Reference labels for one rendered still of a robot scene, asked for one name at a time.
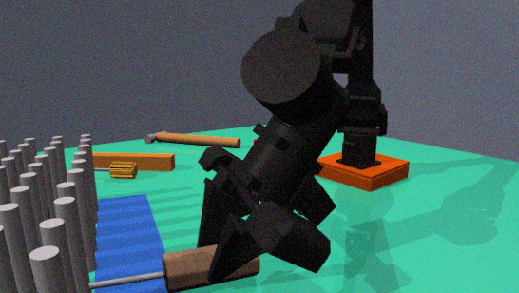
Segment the blue flat strip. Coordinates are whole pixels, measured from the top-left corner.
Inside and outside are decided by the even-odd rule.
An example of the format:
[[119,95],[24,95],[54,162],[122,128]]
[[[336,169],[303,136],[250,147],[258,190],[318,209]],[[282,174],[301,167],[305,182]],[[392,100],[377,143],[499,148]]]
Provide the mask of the blue flat strip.
[[[163,272],[166,254],[146,194],[99,199],[94,282]],[[95,288],[94,293],[168,293],[164,278]]]

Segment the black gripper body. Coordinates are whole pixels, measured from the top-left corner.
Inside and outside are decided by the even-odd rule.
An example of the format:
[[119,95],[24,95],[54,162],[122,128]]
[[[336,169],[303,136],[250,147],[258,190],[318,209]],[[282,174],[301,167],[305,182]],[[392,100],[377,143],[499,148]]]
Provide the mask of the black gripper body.
[[321,150],[273,118],[253,132],[259,138],[243,160],[211,146],[199,165],[217,172],[217,190],[253,209],[245,222],[261,249],[317,274],[331,254],[330,239],[288,205],[309,171],[318,175],[323,169],[317,162]]

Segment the orange ribbed screwdriver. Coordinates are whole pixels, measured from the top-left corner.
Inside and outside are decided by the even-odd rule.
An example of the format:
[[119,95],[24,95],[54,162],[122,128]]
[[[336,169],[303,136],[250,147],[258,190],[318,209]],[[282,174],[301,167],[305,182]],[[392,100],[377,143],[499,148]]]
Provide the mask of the orange ribbed screwdriver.
[[94,168],[94,171],[109,171],[113,179],[135,179],[138,167],[134,162],[112,162],[109,168]]

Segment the orange flat bar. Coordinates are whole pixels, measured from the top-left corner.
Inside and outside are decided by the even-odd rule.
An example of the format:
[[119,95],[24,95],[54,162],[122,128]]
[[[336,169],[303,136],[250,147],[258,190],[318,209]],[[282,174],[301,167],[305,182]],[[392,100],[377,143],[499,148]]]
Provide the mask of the orange flat bar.
[[112,162],[134,162],[138,170],[172,172],[174,154],[166,153],[94,153],[94,168],[109,168]]

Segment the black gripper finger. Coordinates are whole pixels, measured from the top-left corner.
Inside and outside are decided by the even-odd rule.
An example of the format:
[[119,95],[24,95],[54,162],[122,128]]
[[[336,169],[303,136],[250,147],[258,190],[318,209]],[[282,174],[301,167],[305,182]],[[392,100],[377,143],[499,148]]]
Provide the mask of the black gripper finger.
[[267,252],[261,249],[250,235],[245,220],[229,212],[207,280],[212,283],[221,282],[228,275],[263,253]]
[[219,243],[229,212],[244,217],[253,211],[247,203],[217,190],[211,180],[204,178],[203,181],[205,191],[197,248]]

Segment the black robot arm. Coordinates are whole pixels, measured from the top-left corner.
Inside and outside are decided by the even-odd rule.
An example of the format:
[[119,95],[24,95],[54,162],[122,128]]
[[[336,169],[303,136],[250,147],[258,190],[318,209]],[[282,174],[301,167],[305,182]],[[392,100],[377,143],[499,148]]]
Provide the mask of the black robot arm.
[[[343,132],[336,162],[358,170],[381,164],[377,136],[388,129],[373,78],[372,3],[304,0],[291,17],[276,17],[275,29],[255,41],[240,65],[243,85],[272,118],[321,151],[336,130]],[[346,87],[332,74],[348,74]],[[310,170],[288,206],[318,226],[336,204],[315,176]]]

